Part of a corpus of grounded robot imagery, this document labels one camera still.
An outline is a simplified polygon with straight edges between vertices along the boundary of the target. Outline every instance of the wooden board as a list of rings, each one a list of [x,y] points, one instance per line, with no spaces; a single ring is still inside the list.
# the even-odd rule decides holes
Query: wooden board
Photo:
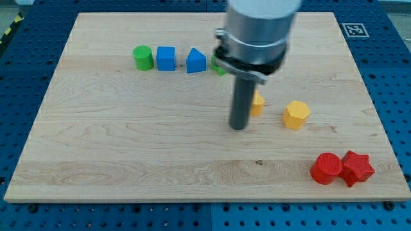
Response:
[[[210,57],[220,13],[81,13],[5,200],[401,201],[410,191],[332,13],[299,13],[266,107],[244,131],[227,124],[233,76],[186,74],[191,47]],[[137,71],[135,46],[175,46],[177,70]],[[311,110],[284,127],[292,100]],[[348,188],[315,183],[317,156],[368,153],[376,174]]]

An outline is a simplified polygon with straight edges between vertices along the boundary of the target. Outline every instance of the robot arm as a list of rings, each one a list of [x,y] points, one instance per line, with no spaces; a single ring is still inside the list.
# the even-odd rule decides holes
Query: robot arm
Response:
[[[257,83],[281,65],[301,0],[228,0],[225,27],[216,30],[216,64],[236,76],[230,126],[246,127]]]

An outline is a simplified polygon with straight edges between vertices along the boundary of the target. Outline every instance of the green cylinder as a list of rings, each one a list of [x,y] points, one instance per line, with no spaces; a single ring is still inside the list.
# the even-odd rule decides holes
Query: green cylinder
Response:
[[[140,71],[148,71],[154,66],[152,50],[148,46],[137,46],[133,50],[136,68]]]

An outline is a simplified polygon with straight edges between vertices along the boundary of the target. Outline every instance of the red cylinder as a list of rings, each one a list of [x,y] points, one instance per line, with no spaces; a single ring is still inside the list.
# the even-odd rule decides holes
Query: red cylinder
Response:
[[[311,177],[319,184],[331,184],[342,171],[341,159],[333,153],[322,153],[311,167]]]

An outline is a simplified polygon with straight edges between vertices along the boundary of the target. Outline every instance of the blue pegboard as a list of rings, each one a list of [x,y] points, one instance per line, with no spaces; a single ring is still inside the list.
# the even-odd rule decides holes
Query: blue pegboard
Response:
[[[37,0],[0,59],[1,197],[78,12],[224,9],[224,0]],[[411,54],[382,7],[376,0],[306,0],[301,11],[334,12],[410,180]],[[362,24],[369,37],[349,37],[343,23]],[[410,202],[12,205],[0,200],[0,230],[407,230],[410,211]]]

